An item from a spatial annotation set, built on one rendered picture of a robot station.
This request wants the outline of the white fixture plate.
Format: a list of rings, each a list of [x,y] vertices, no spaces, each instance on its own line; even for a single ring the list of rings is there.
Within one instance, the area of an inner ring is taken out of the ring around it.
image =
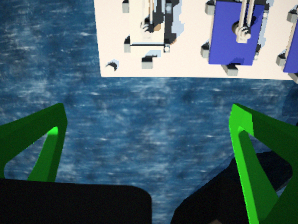
[[[94,0],[97,38],[102,77],[220,77],[292,80],[277,56],[285,57],[293,23],[288,12],[296,13],[298,0],[254,0],[265,5],[267,19],[262,19],[256,50],[258,60],[252,66],[236,66],[237,76],[227,76],[221,65],[208,64],[200,55],[201,46],[209,44],[212,16],[205,13],[205,3],[214,0],[170,0],[172,13],[165,13],[164,38],[170,41],[170,53],[153,58],[153,69],[141,69],[141,58],[124,53],[124,40],[130,38],[129,13],[122,13],[124,0]],[[106,74],[104,65],[112,62],[117,70]]]

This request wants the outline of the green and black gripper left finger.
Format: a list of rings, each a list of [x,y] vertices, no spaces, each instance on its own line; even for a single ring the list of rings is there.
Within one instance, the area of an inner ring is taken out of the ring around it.
[[[39,158],[27,180],[55,182],[67,124],[64,104],[57,103],[1,125],[0,178],[5,178],[4,167],[7,162],[48,133]]]

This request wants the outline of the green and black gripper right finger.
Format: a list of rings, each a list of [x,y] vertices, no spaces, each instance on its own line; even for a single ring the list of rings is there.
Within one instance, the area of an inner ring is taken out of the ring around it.
[[[234,103],[229,128],[249,223],[298,224],[298,127]],[[261,167],[248,133],[290,163],[293,175],[280,197]]]

